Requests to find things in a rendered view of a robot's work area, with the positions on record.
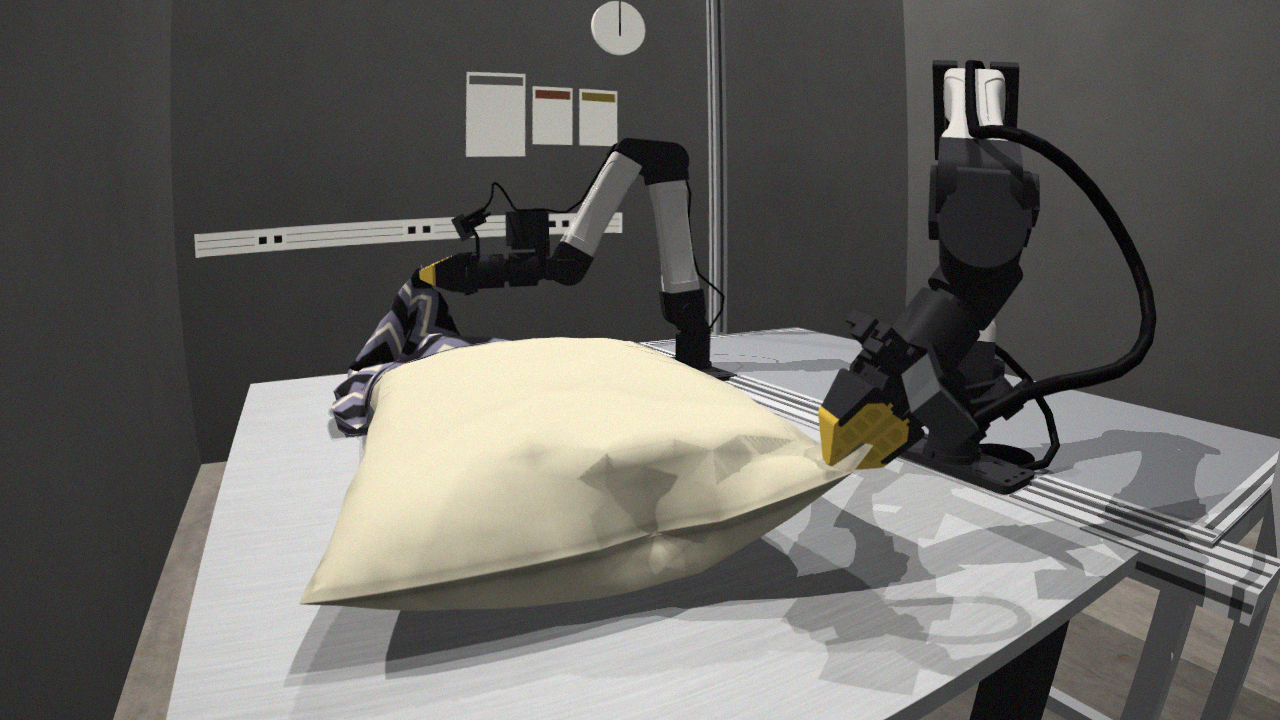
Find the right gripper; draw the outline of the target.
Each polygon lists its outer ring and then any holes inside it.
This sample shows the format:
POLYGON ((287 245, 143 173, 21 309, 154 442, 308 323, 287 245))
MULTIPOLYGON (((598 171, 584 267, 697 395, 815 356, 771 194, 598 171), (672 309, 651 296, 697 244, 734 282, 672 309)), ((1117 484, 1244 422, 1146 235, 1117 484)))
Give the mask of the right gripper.
POLYGON ((484 288, 504 288, 504 255, 490 254, 477 258, 477 252, 458 252, 442 263, 424 268, 419 275, 421 281, 451 292, 465 293, 466 284, 465 295, 477 293, 477 290, 484 288))

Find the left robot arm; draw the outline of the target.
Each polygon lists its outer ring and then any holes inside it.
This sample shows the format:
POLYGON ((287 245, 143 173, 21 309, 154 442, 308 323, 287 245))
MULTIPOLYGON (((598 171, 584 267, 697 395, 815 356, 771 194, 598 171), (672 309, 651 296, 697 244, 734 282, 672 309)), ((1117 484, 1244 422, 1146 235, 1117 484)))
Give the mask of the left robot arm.
MULTIPOLYGON (((1036 471, 980 454, 979 443, 989 421, 1000 414, 1007 421, 1024 407, 1012 389, 1030 387, 1027 377, 1014 387, 1004 377, 993 319, 1023 279, 1021 250, 1041 211, 1039 176, 1023 170, 1020 143, 969 135, 965 68, 954 60, 933 60, 932 68, 938 165, 931 165, 928 229, 929 240, 940 240, 941 268, 928 284, 966 313, 980 337, 956 368, 931 341, 913 336, 909 345, 923 357, 901 374, 902 383, 929 433, 899 456, 1011 495, 1036 471)), ((975 86, 979 126, 1018 128, 1019 63, 989 61, 989 69, 975 69, 975 86)))

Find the cream pillow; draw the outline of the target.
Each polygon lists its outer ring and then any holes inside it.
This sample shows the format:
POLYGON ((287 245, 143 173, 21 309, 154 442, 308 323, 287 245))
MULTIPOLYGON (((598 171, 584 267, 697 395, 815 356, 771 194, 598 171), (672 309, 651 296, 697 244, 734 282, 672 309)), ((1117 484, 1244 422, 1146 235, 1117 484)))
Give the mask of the cream pillow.
POLYGON ((540 338, 381 375, 301 605, 517 609, 691 577, 851 475, 740 389, 645 345, 540 338))

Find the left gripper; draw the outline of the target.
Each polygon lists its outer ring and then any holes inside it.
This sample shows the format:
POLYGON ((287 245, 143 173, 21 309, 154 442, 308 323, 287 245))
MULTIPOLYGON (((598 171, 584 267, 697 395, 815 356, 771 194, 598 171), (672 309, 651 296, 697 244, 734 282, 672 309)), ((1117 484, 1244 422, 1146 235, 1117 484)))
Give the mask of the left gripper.
POLYGON ((957 366, 980 332, 957 305, 929 288, 916 293, 893 325, 858 311, 846 322, 861 352, 849 370, 838 370, 818 411, 822 456, 833 466, 861 442, 873 447, 855 470, 884 468, 925 436, 901 375, 923 357, 909 345, 913 336, 932 341, 957 366))

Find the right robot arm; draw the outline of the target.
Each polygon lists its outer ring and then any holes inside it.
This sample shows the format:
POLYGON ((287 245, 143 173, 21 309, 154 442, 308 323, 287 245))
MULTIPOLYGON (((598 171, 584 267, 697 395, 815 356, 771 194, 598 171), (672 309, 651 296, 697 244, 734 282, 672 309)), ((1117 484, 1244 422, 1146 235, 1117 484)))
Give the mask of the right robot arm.
POLYGON ((737 374, 710 363, 710 327, 689 227, 689 152, 678 143, 644 138, 623 138, 611 149, 611 156, 552 256, 548 211, 506 211, 506 246, 535 249, 535 252, 509 252, 504 259, 506 281, 509 287, 538 286, 543 278, 566 286, 582 281, 611 218, 640 174, 649 184, 657 222, 660 311, 681 331, 676 334, 675 357, 719 380, 730 380, 737 374))

